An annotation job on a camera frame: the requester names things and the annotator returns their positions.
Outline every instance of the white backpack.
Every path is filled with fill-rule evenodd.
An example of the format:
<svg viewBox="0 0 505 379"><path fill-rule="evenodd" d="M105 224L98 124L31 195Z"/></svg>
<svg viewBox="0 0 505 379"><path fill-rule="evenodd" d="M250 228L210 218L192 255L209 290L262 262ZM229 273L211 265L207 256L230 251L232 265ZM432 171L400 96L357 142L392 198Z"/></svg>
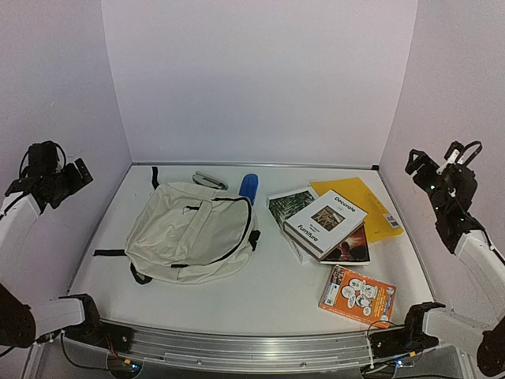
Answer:
<svg viewBox="0 0 505 379"><path fill-rule="evenodd" d="M153 278L171 283L205 283L240 270L256 248L260 232L247 197L192 183L160 185L153 167L152 194L137 217L125 250L140 284Z"/></svg>

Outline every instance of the gray wall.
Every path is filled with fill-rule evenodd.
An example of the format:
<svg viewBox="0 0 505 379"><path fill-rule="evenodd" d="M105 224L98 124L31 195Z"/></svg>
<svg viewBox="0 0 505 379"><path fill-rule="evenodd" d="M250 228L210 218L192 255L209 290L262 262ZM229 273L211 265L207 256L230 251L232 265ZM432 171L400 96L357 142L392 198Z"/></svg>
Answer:
<svg viewBox="0 0 505 379"><path fill-rule="evenodd" d="M416 8L103 0L133 160L378 164Z"/></svg>
<svg viewBox="0 0 505 379"><path fill-rule="evenodd" d="M16 0L1 8L0 191L17 177L28 146L50 139L69 159L82 157L95 178L56 211L46 210L15 267L0 268L0 280L22 302L35 304L65 294L131 158L100 0ZM18 377L25 355L16 349L2 358L0 377Z"/></svg>
<svg viewBox="0 0 505 379"><path fill-rule="evenodd" d="M435 231L427 196L405 174L411 148L439 163L449 144L481 140L471 164L479 188L470 209L505 252L505 2L419 1L413 42L391 134L380 162L418 249L447 304L488 316L483 294Z"/></svg>

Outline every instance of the yellow envelope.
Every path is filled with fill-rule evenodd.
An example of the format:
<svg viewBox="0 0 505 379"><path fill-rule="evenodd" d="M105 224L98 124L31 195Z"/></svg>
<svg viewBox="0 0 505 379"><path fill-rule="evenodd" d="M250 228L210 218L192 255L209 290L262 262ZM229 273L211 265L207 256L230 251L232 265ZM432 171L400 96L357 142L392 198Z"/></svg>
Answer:
<svg viewBox="0 0 505 379"><path fill-rule="evenodd" d="M366 211L368 215L365 217L365 232L368 242L380 241L403 233L402 227L361 179L311 182L310 185L319 196L323 196L329 190L334 190Z"/></svg>

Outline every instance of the book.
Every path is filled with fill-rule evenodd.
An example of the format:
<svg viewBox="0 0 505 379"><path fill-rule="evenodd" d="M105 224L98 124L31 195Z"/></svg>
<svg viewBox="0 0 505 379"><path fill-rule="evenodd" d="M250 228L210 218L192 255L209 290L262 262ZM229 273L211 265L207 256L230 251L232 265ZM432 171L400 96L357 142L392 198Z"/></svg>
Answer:
<svg viewBox="0 0 505 379"><path fill-rule="evenodd" d="M311 182L310 185L319 196L323 196L329 190L334 190L366 211L368 215L365 217L365 231L369 243L403 233L400 222L384 207L361 179Z"/></svg>
<svg viewBox="0 0 505 379"><path fill-rule="evenodd" d="M281 228L282 235L290 244L291 249L301 264L312 260L312 258L284 232L284 221L300 212L318 197L312 187L305 187L267 198L268 210Z"/></svg>
<svg viewBox="0 0 505 379"><path fill-rule="evenodd" d="M365 226L340 242L320 263L326 265L366 266L370 263L370 252L366 240Z"/></svg>
<svg viewBox="0 0 505 379"><path fill-rule="evenodd" d="M353 320L388 328L396 287L336 265L319 307Z"/></svg>
<svg viewBox="0 0 505 379"><path fill-rule="evenodd" d="M284 231L318 261L362 224L366 212L334 191L284 221Z"/></svg>

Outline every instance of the white table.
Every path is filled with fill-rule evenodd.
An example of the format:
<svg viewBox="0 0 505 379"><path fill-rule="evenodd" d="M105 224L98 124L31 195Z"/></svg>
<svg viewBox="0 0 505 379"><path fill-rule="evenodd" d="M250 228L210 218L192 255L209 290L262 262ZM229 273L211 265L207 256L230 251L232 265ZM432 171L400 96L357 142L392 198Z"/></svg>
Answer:
<svg viewBox="0 0 505 379"><path fill-rule="evenodd" d="M266 208L267 196L309 181L360 177L399 220L376 171L300 167L158 166L159 182L191 182L195 171L225 180L238 193L242 178L257 174L254 209L261 237L238 273L201 285L135 282L126 257L93 257L95 249L122 249L152 194L150 166L133 166L93 237L71 293L88 293L104 319L187 332L234 335L307 335L366 330L367 325L318 308L331 266L300 265ZM432 301L406 233L370 244L372 263L356 271L398 288L392 321L402 323L413 304Z"/></svg>

